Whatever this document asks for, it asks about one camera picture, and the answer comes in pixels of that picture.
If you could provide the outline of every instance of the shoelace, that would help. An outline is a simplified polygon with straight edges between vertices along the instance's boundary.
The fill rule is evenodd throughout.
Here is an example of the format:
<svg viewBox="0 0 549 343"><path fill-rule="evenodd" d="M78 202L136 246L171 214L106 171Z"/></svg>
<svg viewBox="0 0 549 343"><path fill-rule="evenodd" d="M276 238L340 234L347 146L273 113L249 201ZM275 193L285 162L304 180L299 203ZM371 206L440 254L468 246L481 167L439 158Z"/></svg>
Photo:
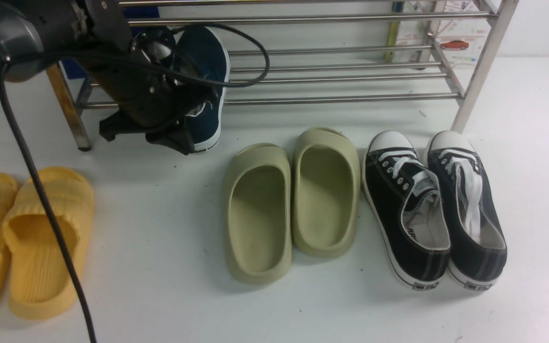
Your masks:
<svg viewBox="0 0 549 343"><path fill-rule="evenodd" d="M480 198L482 198L482 176L477 173L477 170L471 165L473 161L477 166L478 161L475 156L458 150L443 150L440 153L440 159L445 154L451 153L450 160L442 160L442 164L446 164L446 171L452 175L453 166L457 176L457 187L460 185L461 172L464 176L465 191L467 197L466 217L464 219L464 228L469 236L477 243L480 243Z"/></svg>
<svg viewBox="0 0 549 343"><path fill-rule="evenodd" d="M410 150L398 150L398 151L388 151L381 155L381 157L378 158L378 162L382 162L385 158L388 158L389 156L401 156L397 161L395 161L395 164L393 167L389 167L387 169L387 173L393 172L393 178L397 178L399 175L399 170L401 170L401 167L403 167L406 163L414 163L420 165L421 162L417 160L416 153L410 151Z"/></svg>

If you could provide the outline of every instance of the metal shoe rack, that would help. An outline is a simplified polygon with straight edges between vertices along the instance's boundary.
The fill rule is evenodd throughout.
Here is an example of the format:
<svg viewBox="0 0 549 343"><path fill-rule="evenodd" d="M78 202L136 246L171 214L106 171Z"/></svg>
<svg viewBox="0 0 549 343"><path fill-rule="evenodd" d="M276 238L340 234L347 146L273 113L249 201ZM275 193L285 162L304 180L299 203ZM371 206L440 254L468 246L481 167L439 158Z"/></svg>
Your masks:
<svg viewBox="0 0 549 343"><path fill-rule="evenodd" d="M280 16L280 17L237 17L237 18L192 18L192 19L142 19L129 20L133 27L148 26L182 26L196 22L220 22L222 24L242 25L276 25L276 24L314 24L314 23L340 23L340 22L366 22L366 21L426 21L427 34L423 45L412 46L365 46L359 48L324 48L305 50L269 50L274 55L317 55L353 52L389 52L392 50L420 50L420 61L410 63L362 63L362 64L337 64L337 65L304 65L301 67L278 67L273 65L271 74L263 81L264 84L317 84L325 82L357 82L357 81L400 81L444 78L450 92L448 93L411 93L391 95L358 95L358 96L327 96L327 97L303 97L303 98L250 98L226 100L226 106L241 105L277 105L277 104L320 104L332 102L375 102L375 101L409 101L409 100L456 100L459 105L452 130L461 132L469 120L471 111L476 104L482 85L488 76L490 67L501 45L503 36L509 26L512 15L516 10L519 0L501 0L498 7L489 3L490 0L480 0L480 11L444 12L446 1L434 1L434 10L428 13L384 13L377 15L327 15L327 16ZM335 0L122 0L122 7L130 6L205 6L205 5L247 5L261 4L264 12L266 6L275 3L327 3ZM435 31L440 26L441 20L486 20L490 24L490 31L478 64L475 67L467 89L460 84L455 71L451 68L444 53L435 39ZM231 57L256 56L257 50L236 50L229 52ZM322 76L303 78L277 78L273 76L277 72L326 72L348 70L389 70L389 69L438 68L440 72L412 72L408 74L379 74L364 76ZM236 67L233 65L232 74L242 74L261 70L253 67ZM55 65L47 71L55 94L61 104L65 118L72 131L78 148L83 151L90 150L90 139L83 126L81 115L85 109L115 108L114 102L89 102L92 90L98 87L93 80L85 80L78 96L74 99L69 91L67 81L63 77L61 67Z"/></svg>

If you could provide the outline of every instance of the white wall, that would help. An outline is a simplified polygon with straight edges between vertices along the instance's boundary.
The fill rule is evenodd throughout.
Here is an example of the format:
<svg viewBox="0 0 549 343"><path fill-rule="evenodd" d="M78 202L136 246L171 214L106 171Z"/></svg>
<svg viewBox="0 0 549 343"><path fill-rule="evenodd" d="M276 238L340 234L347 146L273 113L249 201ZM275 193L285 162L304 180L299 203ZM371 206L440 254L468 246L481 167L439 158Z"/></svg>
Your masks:
<svg viewBox="0 0 549 343"><path fill-rule="evenodd" d="M500 56L549 56L549 0L519 0Z"/></svg>

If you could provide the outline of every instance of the shoe tongue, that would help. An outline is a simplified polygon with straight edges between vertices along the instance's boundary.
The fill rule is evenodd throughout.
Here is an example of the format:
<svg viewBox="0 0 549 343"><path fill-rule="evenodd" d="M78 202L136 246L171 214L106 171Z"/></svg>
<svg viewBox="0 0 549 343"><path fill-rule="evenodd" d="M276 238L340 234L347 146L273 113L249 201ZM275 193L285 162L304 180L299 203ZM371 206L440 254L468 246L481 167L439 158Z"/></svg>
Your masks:
<svg viewBox="0 0 549 343"><path fill-rule="evenodd" d="M432 204L439 196L436 186L433 184L427 172L419 166L413 166L420 170L412 176L414 187L410 191L410 196L404 208L404 215L412 216L418 212L423 205Z"/></svg>

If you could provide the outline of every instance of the black cable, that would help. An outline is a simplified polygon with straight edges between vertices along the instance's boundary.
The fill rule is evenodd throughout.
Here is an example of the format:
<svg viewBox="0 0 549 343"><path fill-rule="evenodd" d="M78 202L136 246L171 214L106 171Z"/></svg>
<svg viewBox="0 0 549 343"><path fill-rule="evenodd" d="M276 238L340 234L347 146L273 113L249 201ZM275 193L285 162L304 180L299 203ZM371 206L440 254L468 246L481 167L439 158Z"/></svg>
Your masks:
<svg viewBox="0 0 549 343"><path fill-rule="evenodd" d="M80 302L83 316L86 321L86 327L88 330L90 343L96 343L96 334L94 332L94 325L92 322L92 317L90 315L88 302L83 293L82 284L80 283L78 274L73 266L73 260L67 248L67 244L65 243L65 238L63 237L61 227L59 226L59 222L56 219L56 215L52 210L52 206L50 205L50 201L48 200L48 195L46 194L43 184L41 183L41 180L39 178L39 173L37 172L37 168L35 167L35 163L33 163L33 157L31 156L31 152L29 151L27 143L24 140L24 137L22 136L22 132L18 127L18 123L11 109L10 101L8 99L7 92L6 92L6 85L4 82L6 73L8 72L9 67L11 67L11 65L15 65L18 63L26 63L28 61L37 61L37 60L43 60L43 59L61 59L64 57L85 57L85 58L92 58L92 59L101 59L103 61L109 61L109 63L113 63L113 64L128 65L131 67L143 68L143 69L154 71L154 72L161 72L162 74L171 76L176 80L186 82L188 84L199 84L199 85L205 85L210 87L213 87L213 86L231 87L231 88L249 87L251 85L257 84L258 82L266 78L266 75L268 75L268 72L270 71L270 57L268 57L268 52L266 51L266 48L264 48L264 46L260 42L258 42L256 39L237 29L230 28L225 25L209 23L209 22L205 22L203 24L192 24L188 26L183 26L181 28L178 28L177 30L174 30L174 32L175 33L181 32L187 28L191 28L192 26L206 26L206 27L212 27L212 28L220 28L226 31L237 33L241 37L244 37L251 43L255 44L255 46L259 48L260 52L264 56L264 61L265 61L264 71L262 72L262 74L260 74L260 76L258 76L253 80L243 82L241 84L231 84L229 82L203 80L201 78L187 76L185 74L182 74L181 72L176 72L174 70L171 70L162 66L148 64L148 63L139 63L135 61L128 61L123 57L109 56L107 54L101 54L97 52L88 52L88 51L42 53L42 54L35 54L27 57L21 57L18 59L14 59L13 61L7 59L6 61L3 62L2 66L0 67L1 106L3 108L4 114L6 115L6 119L10 126L11 132L14 135L14 138L16 139L18 148L20 149L20 152L22 154L22 158L24 159L24 162L27 165L27 169L29 170L29 174L31 176L31 179L33 180L33 185L35 185L35 189L37 191L37 196L39 197L40 202L44 207L44 212L46 212L46 217L48 217L48 220L50 221L50 225L52 226L52 231L54 232L56 241L59 244L59 248L61 250L61 254L63 255L63 260L65 261L65 266L67 267L67 271L69 272L69 276L71 278L73 287L75 288L76 293L78 294L78 300ZM176 47L170 46L168 42L166 42L165 45L168 46L169 48L172 48L172 51L178 50ZM188 58L187 55L185 54L181 54L180 57L183 60L186 60ZM194 63L194 61L191 61L189 64L192 68L196 68L196 63Z"/></svg>
<svg viewBox="0 0 549 343"><path fill-rule="evenodd" d="M20 149L22 158L24 159L24 163L27 165L27 169L29 170L29 174L31 176L31 179L33 180L33 185L35 185L35 190L37 191L37 196L40 198L40 202L44 207L44 211L46 212L46 217L48 217L48 220L50 221L50 225L52 225L54 236L56 237L56 241L59 244L59 247L61 248L61 254L63 255L65 265L67 266L67 271L69 271L69 276L71 278L71 282L73 283L73 287L76 289L76 293L78 293L78 300L80 301L80 305L82 306L82 312L86 321L86 327L88 329L90 343L96 343L96 334L94 334L94 325L92 323L92 318L90 317L88 303L83 293L82 285L80 284L76 269L73 267L73 260L71 259L71 254L69 254L67 244L65 244L63 232L61 231L59 222L56 220L56 215L52 210L52 206L50 205L50 201L48 200L48 195L46 195L44 186L41 183L39 174L37 173L37 169L35 168L35 163L33 163L33 158L31 157L31 152L29 151L26 141L24 141L22 132L20 132L20 128L18 127L18 123L16 121L16 118L14 117L14 113L11 110L10 101L7 97L6 92L6 84L4 82L4 78L6 77L8 69L9 66L7 64L4 64L0 67L1 106L4 110L4 114L6 115L8 124L10 125L11 132L16 139L16 143L18 144L18 148Z"/></svg>
<svg viewBox="0 0 549 343"><path fill-rule="evenodd" d="M192 26L206 26L210 28L220 28L229 32L236 33L237 35L240 35L244 39L247 39L251 43L255 44L255 46L258 47L262 55L264 56L264 71L258 76L257 78L253 80L249 80L242 83L230 83L230 82L221 82L221 81L213 81L213 80L204 80L201 78L197 78L194 76L189 76L187 74L183 74L181 72L162 67L161 65L153 65L148 63L141 63L138 61L130 61L126 57L120 57L120 56L111 56L108 54L102 54L100 52L93 52L93 51L66 51L66 52L44 52L40 54L34 54L30 56L25 57L18 57L16 59L13 59L11 61L7 61L6 63L8 65L15 65L20 63L27 63L29 61L39 61L43 59L62 59L66 57L72 57L72 58L89 58L89 59L97 59L97 60L103 60L108 61L112 64L118 64L118 65L126 65L129 67L137 67L137 68L143 68L146 70L159 72L161 74L165 74L166 76L170 76L174 78L175 80L179 80L181 82L184 82L186 84L196 84L196 85L204 85L208 87L228 87L228 88L244 88L244 87L250 87L252 85L255 85L262 80L266 78L266 75L268 75L268 72L270 71L270 57L268 56L268 52L266 51L266 48L251 37L250 35L237 30L235 28L230 28L228 26L222 25L222 24L216 24L214 22L205 22L202 24L192 24L187 26L182 26L181 28L178 28L176 30L173 30L173 32L181 32L187 28L191 28Z"/></svg>

